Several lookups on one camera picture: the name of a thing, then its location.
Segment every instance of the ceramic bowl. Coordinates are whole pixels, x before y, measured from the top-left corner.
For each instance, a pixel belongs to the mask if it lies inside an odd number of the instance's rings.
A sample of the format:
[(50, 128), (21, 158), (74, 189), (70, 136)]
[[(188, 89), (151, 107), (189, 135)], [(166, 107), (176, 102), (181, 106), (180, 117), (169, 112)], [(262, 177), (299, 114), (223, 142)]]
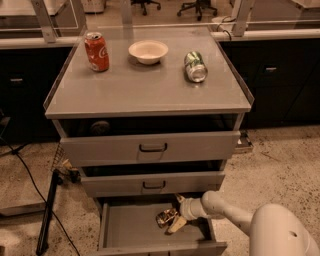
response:
[(134, 43), (129, 47), (129, 53), (145, 65), (152, 65), (160, 61), (168, 53), (164, 43), (154, 40), (144, 40)]

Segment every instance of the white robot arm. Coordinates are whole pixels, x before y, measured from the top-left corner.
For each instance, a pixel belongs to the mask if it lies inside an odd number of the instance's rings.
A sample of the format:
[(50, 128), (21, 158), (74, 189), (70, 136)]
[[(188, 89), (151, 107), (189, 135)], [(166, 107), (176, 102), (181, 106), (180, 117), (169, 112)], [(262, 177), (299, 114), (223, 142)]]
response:
[(219, 213), (250, 237), (250, 256), (320, 256), (315, 240), (300, 220), (281, 205), (267, 204), (250, 214), (228, 204), (214, 191), (197, 199), (177, 198), (181, 216), (168, 232), (176, 232), (188, 220), (210, 219)]

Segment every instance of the speckled floor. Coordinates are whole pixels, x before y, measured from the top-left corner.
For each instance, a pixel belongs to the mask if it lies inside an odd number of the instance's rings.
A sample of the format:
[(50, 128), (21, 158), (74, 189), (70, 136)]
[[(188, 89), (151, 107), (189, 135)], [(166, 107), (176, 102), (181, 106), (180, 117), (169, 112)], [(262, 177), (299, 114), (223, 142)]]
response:
[[(249, 136), (253, 152), (236, 154), (228, 161), (221, 195), (249, 212), (266, 203), (287, 207), (320, 245), (320, 126), (249, 130)], [(56, 143), (43, 143), (20, 152), (45, 197), (56, 149)], [(0, 154), (5, 151), (6, 147), (0, 147)], [(1, 207), (41, 201), (16, 156), (2, 157), (0, 162)], [(100, 217), (80, 183), (64, 178), (57, 188), (54, 211), (80, 255), (96, 251)], [(41, 222), (41, 214), (1, 219), (0, 255), (36, 255)], [(228, 242), (224, 256), (248, 255), (248, 238), (228, 220), (213, 220), (213, 227), (217, 240)], [(48, 242), (45, 255), (77, 255), (55, 219)]]

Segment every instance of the bowl rim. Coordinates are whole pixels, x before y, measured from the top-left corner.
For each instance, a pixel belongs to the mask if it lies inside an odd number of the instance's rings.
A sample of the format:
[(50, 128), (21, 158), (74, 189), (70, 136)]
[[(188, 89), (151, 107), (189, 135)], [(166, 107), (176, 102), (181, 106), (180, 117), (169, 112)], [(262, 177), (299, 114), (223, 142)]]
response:
[(135, 47), (135, 46), (137, 46), (137, 45), (141, 45), (141, 44), (147, 44), (147, 43), (155, 43), (155, 44), (157, 44), (157, 45), (161, 45), (162, 47), (163, 47), (163, 49), (164, 49), (164, 52), (161, 54), (161, 55), (157, 55), (157, 57), (143, 57), (142, 59), (155, 59), (155, 58), (161, 58), (161, 57), (163, 57), (163, 56), (165, 56), (167, 53), (168, 53), (168, 51), (169, 51), (169, 48), (168, 48), (168, 46), (165, 44), (165, 43), (162, 43), (162, 42), (160, 42), (160, 41), (157, 41), (157, 40), (142, 40), (142, 41), (138, 41), (138, 42), (135, 42), (135, 43), (133, 43), (132, 45), (130, 45), (130, 47), (129, 47), (129, 53), (132, 55), (132, 56), (134, 56), (134, 57), (136, 57), (136, 58), (141, 58), (141, 56), (139, 56), (139, 55), (137, 55), (137, 54), (134, 54), (132, 51), (133, 51), (133, 48)]

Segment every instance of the cabinet drawer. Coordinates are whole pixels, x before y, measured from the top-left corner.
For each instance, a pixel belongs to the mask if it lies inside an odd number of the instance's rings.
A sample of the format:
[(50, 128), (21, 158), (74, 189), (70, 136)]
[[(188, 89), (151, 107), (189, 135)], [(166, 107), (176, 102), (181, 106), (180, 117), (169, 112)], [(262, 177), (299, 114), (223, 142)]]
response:
[(81, 182), (90, 197), (219, 190), (225, 174), (216, 162), (84, 168)]
[(166, 228), (159, 228), (156, 216), (175, 204), (173, 196), (108, 199), (103, 206), (99, 250), (90, 255), (221, 255), (227, 245), (212, 240), (207, 220), (192, 221), (170, 236)]
[(228, 159), (239, 131), (63, 138), (73, 166)]

